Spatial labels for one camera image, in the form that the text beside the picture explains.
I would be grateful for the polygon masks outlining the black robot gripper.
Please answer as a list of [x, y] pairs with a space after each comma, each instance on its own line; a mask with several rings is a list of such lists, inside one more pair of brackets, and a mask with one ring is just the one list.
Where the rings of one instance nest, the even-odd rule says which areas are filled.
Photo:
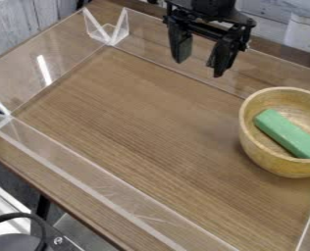
[[217, 41], [207, 66], [221, 77], [232, 67], [239, 49], [245, 50], [256, 21], [235, 7], [236, 0], [164, 0], [171, 54], [181, 64], [192, 55], [193, 35]]

